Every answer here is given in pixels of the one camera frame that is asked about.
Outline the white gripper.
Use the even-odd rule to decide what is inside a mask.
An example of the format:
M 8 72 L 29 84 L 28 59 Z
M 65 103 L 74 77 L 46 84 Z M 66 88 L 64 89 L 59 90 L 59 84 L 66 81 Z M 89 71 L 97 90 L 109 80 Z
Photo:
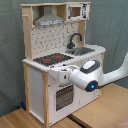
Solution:
M 51 68 L 49 74 L 59 82 L 68 82 L 70 73 L 75 69 L 79 69 L 79 67 L 76 65 L 56 67 Z

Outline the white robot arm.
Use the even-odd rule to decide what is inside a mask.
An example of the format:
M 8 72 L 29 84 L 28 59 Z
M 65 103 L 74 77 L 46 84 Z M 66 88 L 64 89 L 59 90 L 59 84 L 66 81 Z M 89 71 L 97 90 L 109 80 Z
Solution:
M 128 76 L 128 53 L 121 67 L 107 74 L 103 73 L 97 60 L 89 60 L 81 68 L 77 65 L 52 68 L 49 74 L 61 83 L 70 82 L 84 91 L 92 92 Z

